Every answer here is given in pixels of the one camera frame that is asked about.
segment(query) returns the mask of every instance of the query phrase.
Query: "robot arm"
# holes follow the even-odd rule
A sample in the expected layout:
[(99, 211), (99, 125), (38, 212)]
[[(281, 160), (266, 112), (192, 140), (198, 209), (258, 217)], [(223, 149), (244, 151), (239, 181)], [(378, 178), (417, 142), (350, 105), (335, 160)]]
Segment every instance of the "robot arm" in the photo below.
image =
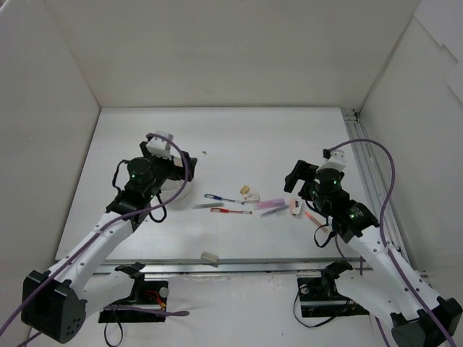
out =
[[(24, 281), (23, 301), (77, 254), (21, 312), (25, 324), (60, 343), (71, 340), (86, 317), (117, 300), (133, 297), (138, 283), (144, 280), (140, 272), (144, 265), (140, 263), (121, 265), (100, 283), (88, 285), (88, 281), (109, 254), (145, 220), (150, 201), (160, 193), (167, 179), (193, 179), (197, 159), (182, 153), (190, 172), (186, 177), (187, 170), (176, 164), (168, 142), (160, 140), (171, 141), (172, 135), (156, 132), (147, 138), (140, 144), (143, 157), (127, 163), (129, 181), (107, 206), (95, 228), (63, 260), (44, 273), (32, 271)], [(88, 243), (90, 246), (82, 251)]]
[(456, 330), (461, 306), (455, 299), (444, 300), (423, 282), (391, 241), (386, 238), (386, 243), (383, 242), (375, 216), (342, 189), (344, 153), (324, 150), (323, 156), (328, 160), (320, 167), (299, 160), (285, 178), (284, 191), (292, 192), (297, 180), (304, 180), (299, 196), (313, 202), (314, 210), (328, 220), (333, 232), (355, 249), (382, 279), (382, 288), (379, 288), (361, 277), (349, 263), (338, 261), (321, 272), (327, 294), (341, 294), (355, 300), (391, 329), (399, 347), (441, 345), (445, 341), (443, 333), (409, 290), (391, 256), (449, 335)]

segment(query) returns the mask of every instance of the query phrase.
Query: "metal frame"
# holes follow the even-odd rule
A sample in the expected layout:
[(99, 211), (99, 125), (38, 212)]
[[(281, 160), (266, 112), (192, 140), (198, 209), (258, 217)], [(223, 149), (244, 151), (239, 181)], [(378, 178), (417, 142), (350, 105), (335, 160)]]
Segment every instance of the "metal frame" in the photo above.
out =
[[(343, 117), (350, 139), (367, 138), (356, 115), (345, 114), (343, 112)], [(386, 188), (379, 174), (378, 164), (376, 163), (372, 145), (367, 142), (357, 142), (352, 144), (352, 150), (354, 151), (355, 161), (357, 162), (357, 167), (362, 176), (363, 187), (365, 188), (370, 206), (373, 209), (373, 214), (379, 216), (381, 205), (386, 197)], [(386, 207), (384, 223), (386, 233), (389, 234), (392, 242), (398, 247), (402, 257), (409, 262), (407, 250), (400, 235), (399, 227), (397, 226), (394, 213), (391, 209), (391, 204), (388, 204)]]
[[(292, 262), (255, 262), (255, 263), (230, 263), (220, 264), (217, 266), (204, 264), (178, 264), (178, 265), (146, 265), (142, 272), (150, 275), (169, 276), (171, 274), (189, 273), (203, 275), (220, 275), (223, 273), (300, 273), (316, 272), (324, 269), (334, 260), (319, 262), (302, 262), (293, 260)], [(359, 260), (353, 260), (351, 265), (359, 269)], [(102, 265), (96, 271), (96, 274), (108, 274), (114, 270), (116, 265)]]

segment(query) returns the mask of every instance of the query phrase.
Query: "orange object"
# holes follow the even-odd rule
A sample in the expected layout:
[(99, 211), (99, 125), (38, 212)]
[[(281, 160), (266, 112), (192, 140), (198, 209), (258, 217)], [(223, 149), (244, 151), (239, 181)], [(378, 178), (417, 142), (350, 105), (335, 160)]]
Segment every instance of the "orange object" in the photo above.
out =
[[(323, 225), (322, 223), (320, 223), (320, 222), (318, 221), (317, 218), (315, 218), (315, 217), (314, 217), (313, 215), (311, 215), (309, 212), (304, 212), (304, 213), (305, 213), (305, 215), (306, 215), (317, 227), (320, 228), (320, 227)], [(321, 230), (323, 230), (323, 231), (324, 231), (325, 233), (327, 233), (327, 234), (330, 233), (330, 231), (329, 231), (325, 226), (322, 227)]]
[(156, 291), (146, 291), (145, 295), (156, 301), (162, 309), (166, 309), (166, 304), (162, 302), (161, 297)]

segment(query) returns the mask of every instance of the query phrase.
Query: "black cable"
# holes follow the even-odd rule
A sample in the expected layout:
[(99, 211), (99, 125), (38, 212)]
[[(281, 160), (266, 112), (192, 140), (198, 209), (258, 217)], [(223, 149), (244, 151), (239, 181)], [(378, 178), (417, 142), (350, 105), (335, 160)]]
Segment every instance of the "black cable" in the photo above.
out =
[[(158, 194), (156, 195), (156, 197), (158, 198), (159, 204), (162, 204), (161, 195), (158, 193)], [(162, 207), (162, 212), (164, 213), (164, 215), (162, 216), (161, 219), (155, 219), (155, 218), (153, 217), (153, 215), (151, 214), (151, 212), (150, 212), (150, 215), (149, 215), (149, 216), (150, 216), (151, 220), (152, 220), (154, 223), (162, 223), (162, 222), (164, 222), (164, 221), (166, 220), (166, 218), (167, 218), (167, 209), (166, 209), (166, 206), (163, 206), (163, 207)]]
[(313, 241), (315, 241), (315, 244), (317, 245), (318, 248), (325, 248), (330, 243), (331, 239), (336, 236), (336, 233), (334, 231), (330, 232), (325, 242), (323, 242), (323, 244), (320, 245), (317, 240), (317, 231), (319, 231), (325, 226), (328, 226), (328, 223), (323, 224), (322, 226), (319, 226), (317, 230), (315, 230), (315, 233), (313, 233)]
[(305, 201), (305, 204), (307, 205), (307, 207), (309, 208), (309, 210), (320, 214), (320, 211), (317, 210), (315, 207), (313, 207), (311, 204), (309, 204), (309, 202), (307, 200), (304, 200), (304, 201)]
[(116, 345), (112, 345), (112, 344), (108, 341), (108, 336), (107, 336), (107, 334), (106, 334), (106, 331), (107, 331), (107, 329), (108, 329), (108, 324), (109, 324), (109, 323), (106, 323), (106, 326), (104, 327), (104, 342), (106, 342), (106, 345), (107, 345), (108, 347), (118, 347), (118, 346), (122, 343), (122, 341), (124, 340), (124, 330), (122, 329), (122, 324), (121, 324), (121, 321), (120, 321), (119, 317), (117, 316), (116, 310), (115, 310), (115, 309), (111, 310), (111, 313), (115, 316), (115, 318), (116, 318), (116, 323), (117, 323), (117, 325), (119, 326), (119, 329), (121, 330), (121, 339), (119, 340), (119, 343), (116, 344)]
[(121, 164), (128, 164), (129, 161), (128, 160), (121, 160), (119, 164), (117, 164), (117, 167), (116, 167), (116, 172), (114, 173), (113, 175), (113, 181), (112, 181), (112, 186), (113, 188), (116, 188), (117, 189), (117, 194), (120, 194), (121, 193), (121, 189), (116, 185), (116, 180), (117, 180), (117, 176), (119, 175), (119, 167), (121, 166)]
[(324, 320), (318, 324), (315, 324), (315, 325), (307, 325), (305, 324), (302, 320), (300, 320), (297, 315), (296, 315), (296, 303), (297, 303), (297, 298), (300, 297), (300, 292), (297, 291), (297, 294), (296, 294), (296, 297), (294, 298), (294, 303), (292, 305), (292, 314), (294, 315), (294, 318), (296, 318), (296, 321), (298, 321), (299, 324), (301, 325), (304, 325), (305, 327), (321, 327), (322, 325), (325, 325), (325, 324), (328, 324), (329, 322), (332, 322), (333, 320), (335, 320), (337, 317), (339, 317), (341, 315), (341, 313), (344, 313), (346, 311), (346, 308), (347, 306), (349, 305), (349, 302), (350, 300), (347, 300), (346, 301), (346, 304), (344, 305), (344, 308), (343, 310), (341, 311), (341, 313), (337, 314), (337, 315), (334, 315), (332, 317), (329, 317), (327, 320)]

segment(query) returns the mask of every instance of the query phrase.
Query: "white wall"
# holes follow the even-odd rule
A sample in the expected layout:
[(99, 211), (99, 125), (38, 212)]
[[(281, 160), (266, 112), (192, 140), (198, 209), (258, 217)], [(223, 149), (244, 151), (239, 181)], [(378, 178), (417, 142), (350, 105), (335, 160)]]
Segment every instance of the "white wall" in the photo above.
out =
[[(42, 1), (0, 9), (0, 322), (52, 262), (99, 107)], [(0, 338), (16, 346), (17, 319)]]
[[(395, 158), (392, 202), (413, 259), (463, 304), (463, 103), (446, 82), (456, 64), (413, 19), (360, 116)], [(388, 181), (389, 163), (378, 159)]]
[(419, 0), (46, 0), (102, 107), (358, 108)]

